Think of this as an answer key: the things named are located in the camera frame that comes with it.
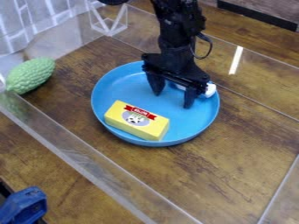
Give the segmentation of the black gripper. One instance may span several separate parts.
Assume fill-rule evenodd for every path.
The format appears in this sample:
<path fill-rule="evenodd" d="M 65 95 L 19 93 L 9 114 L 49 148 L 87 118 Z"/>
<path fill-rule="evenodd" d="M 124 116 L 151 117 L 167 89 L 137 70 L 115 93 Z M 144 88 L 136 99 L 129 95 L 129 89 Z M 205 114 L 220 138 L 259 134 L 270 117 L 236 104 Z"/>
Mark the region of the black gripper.
<path fill-rule="evenodd" d="M 193 54 L 195 37 L 189 43 L 177 47 L 168 45 L 159 38 L 159 53 L 144 53 L 143 70 L 155 95 L 159 95 L 165 86 L 165 80 L 185 85 L 183 107 L 188 109 L 199 96 L 199 91 L 205 91 L 209 75 L 196 66 L 195 59 L 204 59 Z"/>

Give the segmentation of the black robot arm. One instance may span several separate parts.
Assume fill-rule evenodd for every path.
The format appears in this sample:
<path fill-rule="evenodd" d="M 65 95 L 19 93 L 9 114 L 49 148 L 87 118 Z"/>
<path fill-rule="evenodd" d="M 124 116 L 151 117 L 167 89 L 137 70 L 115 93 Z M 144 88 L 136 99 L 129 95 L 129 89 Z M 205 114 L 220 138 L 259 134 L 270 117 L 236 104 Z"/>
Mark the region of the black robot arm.
<path fill-rule="evenodd" d="M 212 41 L 201 33 L 207 18 L 197 0 L 151 0 L 151 3 L 160 25 L 160 52 L 143 54 L 143 70 L 155 95 L 163 92 L 165 81 L 185 87 L 183 107 L 188 109 L 209 90 L 211 77 L 193 61 L 207 58 L 212 49 Z"/>

